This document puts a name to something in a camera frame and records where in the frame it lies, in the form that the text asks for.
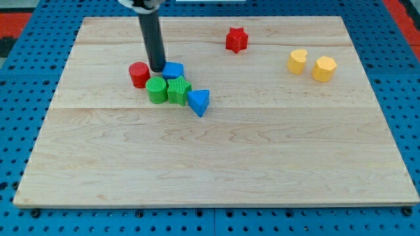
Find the green block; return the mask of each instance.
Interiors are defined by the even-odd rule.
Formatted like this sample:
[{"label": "green block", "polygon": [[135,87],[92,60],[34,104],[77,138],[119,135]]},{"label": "green block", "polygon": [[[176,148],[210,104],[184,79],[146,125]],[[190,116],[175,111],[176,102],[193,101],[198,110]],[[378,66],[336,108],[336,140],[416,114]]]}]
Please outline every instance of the green block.
[{"label": "green block", "polygon": [[147,95],[154,104],[168,100],[166,81],[162,77],[153,77],[146,82]]},{"label": "green block", "polygon": [[191,83],[186,81],[184,76],[180,76],[176,79],[168,79],[168,84],[169,103],[178,103],[185,106],[187,92],[191,91]]}]

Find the blue perforated table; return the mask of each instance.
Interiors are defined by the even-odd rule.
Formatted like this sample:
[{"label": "blue perforated table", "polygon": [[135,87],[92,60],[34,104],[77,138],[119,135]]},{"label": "blue perforated table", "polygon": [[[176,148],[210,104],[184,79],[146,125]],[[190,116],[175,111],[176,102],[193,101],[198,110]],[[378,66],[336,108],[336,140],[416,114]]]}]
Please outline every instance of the blue perforated table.
[{"label": "blue perforated table", "polygon": [[[417,190],[420,64],[381,1],[161,6],[164,16],[339,15]],[[0,71],[0,235],[420,235],[420,208],[20,210],[11,202],[84,16],[115,0],[43,0]]]}]

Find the wooden board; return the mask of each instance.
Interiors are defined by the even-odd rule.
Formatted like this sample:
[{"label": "wooden board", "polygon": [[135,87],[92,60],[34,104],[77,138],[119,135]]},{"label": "wooden board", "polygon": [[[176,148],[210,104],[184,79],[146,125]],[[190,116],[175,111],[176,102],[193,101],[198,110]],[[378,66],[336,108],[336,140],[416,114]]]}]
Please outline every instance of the wooden board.
[{"label": "wooden board", "polygon": [[[152,104],[136,18],[86,18],[14,203],[21,208],[355,207],[419,196],[339,17],[162,18],[204,117]],[[244,26],[246,51],[224,49]],[[308,51],[302,75],[289,52]],[[339,67],[310,76],[317,58]]]}]

